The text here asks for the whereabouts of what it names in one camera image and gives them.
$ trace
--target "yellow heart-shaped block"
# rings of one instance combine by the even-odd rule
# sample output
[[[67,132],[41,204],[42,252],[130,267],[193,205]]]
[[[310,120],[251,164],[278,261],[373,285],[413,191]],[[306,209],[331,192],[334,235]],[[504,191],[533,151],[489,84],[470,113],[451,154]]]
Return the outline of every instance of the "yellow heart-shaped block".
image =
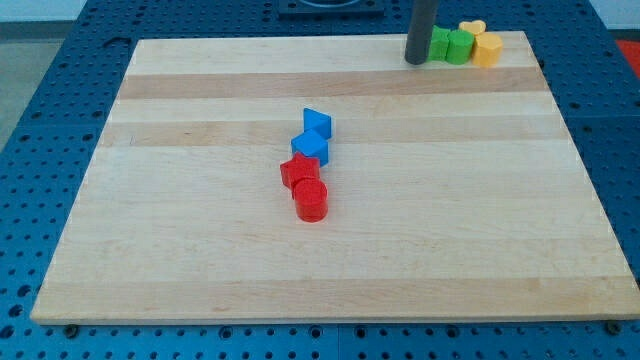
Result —
[[[487,24],[482,20],[463,21],[458,28],[472,33],[473,36],[478,36],[487,29]]]

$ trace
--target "white floor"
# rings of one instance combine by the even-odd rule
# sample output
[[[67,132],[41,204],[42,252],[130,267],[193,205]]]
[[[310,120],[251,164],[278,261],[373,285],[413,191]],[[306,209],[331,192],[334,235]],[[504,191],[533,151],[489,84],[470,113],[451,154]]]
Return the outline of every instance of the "white floor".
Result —
[[[62,39],[0,42],[0,150],[61,44]]]

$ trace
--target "green cylinder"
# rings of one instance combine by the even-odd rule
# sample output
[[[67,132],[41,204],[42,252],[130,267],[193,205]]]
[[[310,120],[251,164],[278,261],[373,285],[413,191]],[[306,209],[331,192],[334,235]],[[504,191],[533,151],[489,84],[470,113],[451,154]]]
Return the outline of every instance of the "green cylinder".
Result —
[[[475,37],[468,31],[454,30],[450,32],[447,62],[454,65],[462,65],[469,61],[474,40]]]

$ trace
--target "blue pegboard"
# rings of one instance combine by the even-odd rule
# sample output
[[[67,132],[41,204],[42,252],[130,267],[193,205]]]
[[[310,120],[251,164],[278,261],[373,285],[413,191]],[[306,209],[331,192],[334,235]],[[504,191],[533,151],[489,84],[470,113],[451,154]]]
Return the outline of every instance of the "blue pegboard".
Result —
[[[81,327],[67,338],[28,319],[138,39],[406,32],[410,4],[385,0],[382,17],[278,19],[272,1],[89,0],[0,155],[0,359],[640,358],[639,321]],[[526,32],[640,276],[640,84],[593,8],[450,0],[437,22],[475,18]]]

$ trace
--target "red cylinder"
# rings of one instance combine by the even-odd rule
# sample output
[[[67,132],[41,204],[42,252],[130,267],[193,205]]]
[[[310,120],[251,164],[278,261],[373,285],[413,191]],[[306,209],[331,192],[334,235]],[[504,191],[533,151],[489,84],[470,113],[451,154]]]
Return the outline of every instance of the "red cylinder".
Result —
[[[327,216],[327,186],[319,179],[302,179],[293,189],[298,217],[306,222],[316,222]]]

